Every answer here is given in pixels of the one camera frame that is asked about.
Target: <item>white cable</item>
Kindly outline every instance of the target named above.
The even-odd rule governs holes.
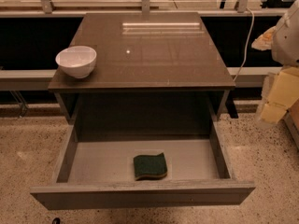
[[[249,38],[250,38],[250,35],[251,35],[251,31],[252,31],[252,28],[253,28],[253,24],[254,24],[254,13],[249,9],[247,8],[247,10],[251,13],[252,15],[252,20],[251,20],[251,26],[250,26],[250,30],[249,30],[249,34],[247,36],[247,41],[246,41],[246,45],[245,45],[245,48],[244,48],[244,60],[243,60],[243,63],[241,64],[240,68],[238,69],[236,75],[235,75],[235,78],[234,78],[234,81],[237,79],[237,77],[239,76],[245,62],[246,62],[246,59],[247,59],[247,46],[249,45]]]

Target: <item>drawer front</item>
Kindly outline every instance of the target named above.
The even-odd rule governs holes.
[[[121,185],[32,188],[31,194],[49,210],[241,204],[254,190],[251,182],[211,180],[143,182]]]

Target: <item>speckled floor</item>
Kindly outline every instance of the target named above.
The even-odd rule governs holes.
[[[236,178],[256,184],[240,206],[48,211],[29,191],[50,182],[64,118],[0,118],[0,223],[299,223],[299,155],[284,122],[261,131],[242,113],[219,125]]]

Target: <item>black panel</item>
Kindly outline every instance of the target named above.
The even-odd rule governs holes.
[[[0,19],[0,65],[6,70],[55,69],[82,18]]]
[[[240,66],[244,59],[244,48],[251,25],[251,17],[203,17],[202,20],[226,66]],[[278,20],[278,16],[255,18],[249,39],[246,67],[281,66],[273,61],[270,50],[259,51],[251,48],[254,39],[270,27],[275,26]]]

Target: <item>green sponge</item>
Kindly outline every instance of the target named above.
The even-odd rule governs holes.
[[[134,157],[135,180],[160,179],[167,176],[167,165],[163,153]]]

